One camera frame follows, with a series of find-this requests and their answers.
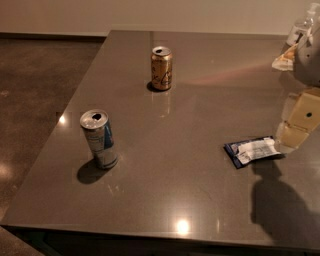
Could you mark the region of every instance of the floor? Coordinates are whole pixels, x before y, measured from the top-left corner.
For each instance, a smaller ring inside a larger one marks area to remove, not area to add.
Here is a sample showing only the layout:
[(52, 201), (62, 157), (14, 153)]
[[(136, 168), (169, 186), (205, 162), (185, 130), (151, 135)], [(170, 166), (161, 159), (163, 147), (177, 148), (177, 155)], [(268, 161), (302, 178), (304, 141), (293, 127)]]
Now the floor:
[[(0, 220), (103, 38), (0, 39)], [(0, 255), (42, 255), (0, 228)]]

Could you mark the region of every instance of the soda can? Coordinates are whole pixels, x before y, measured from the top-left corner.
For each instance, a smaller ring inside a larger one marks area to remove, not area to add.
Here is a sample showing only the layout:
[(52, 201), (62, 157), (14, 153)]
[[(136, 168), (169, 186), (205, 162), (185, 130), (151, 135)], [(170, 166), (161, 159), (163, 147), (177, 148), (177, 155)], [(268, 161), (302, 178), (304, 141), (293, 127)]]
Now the soda can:
[(118, 161), (114, 150), (108, 114), (100, 109), (89, 110), (80, 118), (80, 125), (92, 155), (100, 169), (109, 169)]
[(152, 86), (157, 90), (168, 90), (172, 82), (172, 53), (164, 46), (153, 48), (151, 55)]

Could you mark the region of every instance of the blue and white can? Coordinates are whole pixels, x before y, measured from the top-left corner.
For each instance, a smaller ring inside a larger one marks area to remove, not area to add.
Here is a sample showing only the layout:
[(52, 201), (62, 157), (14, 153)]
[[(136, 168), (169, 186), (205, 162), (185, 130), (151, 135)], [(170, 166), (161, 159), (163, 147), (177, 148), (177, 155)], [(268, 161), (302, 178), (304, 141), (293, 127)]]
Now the blue and white can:
[(109, 169), (118, 161), (108, 114), (101, 109), (84, 113), (80, 124), (86, 136), (92, 155), (100, 169)]

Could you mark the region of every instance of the table surface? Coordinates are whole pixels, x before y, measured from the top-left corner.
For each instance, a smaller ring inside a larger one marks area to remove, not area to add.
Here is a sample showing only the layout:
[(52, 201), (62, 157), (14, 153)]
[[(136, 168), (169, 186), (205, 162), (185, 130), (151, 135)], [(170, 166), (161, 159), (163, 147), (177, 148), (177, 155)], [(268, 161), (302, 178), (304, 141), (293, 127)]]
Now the table surface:
[[(305, 88), (271, 68), (284, 42), (112, 31), (1, 224), (320, 249), (319, 131), (284, 159), (240, 170), (223, 149), (274, 135), (285, 99)], [(147, 86), (158, 45), (174, 56), (161, 93)], [(109, 114), (119, 154), (109, 171), (95, 168), (79, 125), (95, 108)]]

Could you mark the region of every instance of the can lid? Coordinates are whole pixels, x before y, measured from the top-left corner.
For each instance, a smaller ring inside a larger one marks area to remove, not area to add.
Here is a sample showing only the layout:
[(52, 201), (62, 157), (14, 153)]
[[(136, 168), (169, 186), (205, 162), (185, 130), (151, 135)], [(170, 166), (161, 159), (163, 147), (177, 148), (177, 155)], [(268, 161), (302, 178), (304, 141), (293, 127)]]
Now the can lid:
[(84, 113), (80, 118), (83, 128), (92, 130), (102, 127), (108, 121), (108, 114), (101, 109), (93, 109)]
[(171, 53), (171, 50), (165, 46), (157, 46), (152, 50), (153, 54), (158, 56), (167, 56)]

